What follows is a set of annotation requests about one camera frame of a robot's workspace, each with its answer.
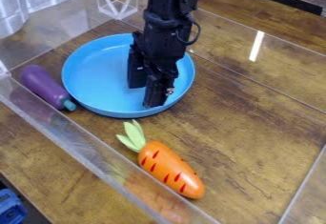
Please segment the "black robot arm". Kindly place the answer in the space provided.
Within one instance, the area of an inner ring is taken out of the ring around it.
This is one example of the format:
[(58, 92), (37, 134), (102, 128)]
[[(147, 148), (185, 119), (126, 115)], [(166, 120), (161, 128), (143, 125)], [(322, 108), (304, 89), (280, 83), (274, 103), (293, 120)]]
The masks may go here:
[(149, 0), (143, 12), (145, 31), (134, 31), (127, 59), (127, 85), (146, 88), (143, 106), (163, 106), (174, 93), (177, 61), (201, 36), (202, 27), (192, 16), (200, 0)]

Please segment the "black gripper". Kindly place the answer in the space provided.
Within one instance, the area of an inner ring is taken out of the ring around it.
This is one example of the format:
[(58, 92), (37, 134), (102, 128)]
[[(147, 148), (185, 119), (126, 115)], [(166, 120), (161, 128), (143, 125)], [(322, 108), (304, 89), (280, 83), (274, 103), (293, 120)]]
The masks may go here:
[(146, 86), (143, 106), (163, 106), (176, 90), (177, 61), (184, 57), (193, 20), (189, 15), (163, 18), (147, 11), (145, 31), (134, 31), (127, 59), (130, 89)]

